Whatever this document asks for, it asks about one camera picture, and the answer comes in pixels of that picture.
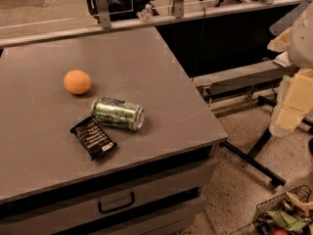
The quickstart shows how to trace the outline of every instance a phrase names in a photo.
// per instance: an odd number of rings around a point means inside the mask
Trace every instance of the desk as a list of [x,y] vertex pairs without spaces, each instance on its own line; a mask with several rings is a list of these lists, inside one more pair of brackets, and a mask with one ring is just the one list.
[[[166,234],[203,208],[227,135],[155,28],[5,49],[0,59],[0,234]],[[67,93],[68,71],[91,90]],[[92,162],[69,130],[108,96],[141,104],[134,133]],[[121,211],[104,210],[131,204]]]

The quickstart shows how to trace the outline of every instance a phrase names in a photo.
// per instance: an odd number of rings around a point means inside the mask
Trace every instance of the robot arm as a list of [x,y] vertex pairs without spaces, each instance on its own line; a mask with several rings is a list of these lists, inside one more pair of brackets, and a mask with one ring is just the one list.
[[274,136],[292,133],[313,109],[313,3],[291,28],[288,56],[293,64],[304,70],[294,77],[284,76],[281,82],[270,125]]

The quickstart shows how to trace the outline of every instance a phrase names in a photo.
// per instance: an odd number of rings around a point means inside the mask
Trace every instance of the green soda can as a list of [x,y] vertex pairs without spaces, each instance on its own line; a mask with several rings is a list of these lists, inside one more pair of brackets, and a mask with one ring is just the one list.
[[145,112],[140,105],[102,97],[92,103],[91,116],[104,125],[137,131],[144,123]]

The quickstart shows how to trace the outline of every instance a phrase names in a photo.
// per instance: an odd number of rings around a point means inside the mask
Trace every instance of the black handle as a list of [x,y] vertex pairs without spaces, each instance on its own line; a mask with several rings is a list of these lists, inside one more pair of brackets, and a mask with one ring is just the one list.
[[102,210],[102,204],[101,204],[101,202],[99,202],[98,203],[98,211],[101,214],[108,214],[110,212],[117,212],[117,211],[123,210],[125,208],[129,208],[130,206],[132,206],[135,203],[135,194],[133,192],[131,192],[130,197],[131,197],[131,201],[128,204],[121,206],[121,207],[118,207],[118,208],[112,208],[112,209],[109,209],[106,211]]

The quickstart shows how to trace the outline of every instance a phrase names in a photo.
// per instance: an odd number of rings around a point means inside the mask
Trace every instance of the floor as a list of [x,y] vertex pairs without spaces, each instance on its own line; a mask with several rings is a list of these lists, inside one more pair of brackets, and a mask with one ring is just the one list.
[[[85,0],[0,1],[0,38],[96,23],[87,12]],[[203,6],[198,0],[187,1],[189,11]],[[167,14],[170,3],[171,0],[158,0],[155,6],[162,14]],[[216,1],[206,3],[213,6]],[[272,96],[272,91],[264,93]],[[246,152],[271,120],[269,106],[251,108],[243,97],[213,103],[211,108],[228,133],[228,141]],[[175,235],[255,234],[251,221],[256,205],[300,185],[313,188],[313,156],[307,147],[312,136],[307,130],[308,127],[301,124],[288,137],[272,137],[257,156],[260,163],[287,181],[286,186],[277,189],[265,175],[226,148],[218,148],[218,168],[202,189],[205,208],[192,226]]]

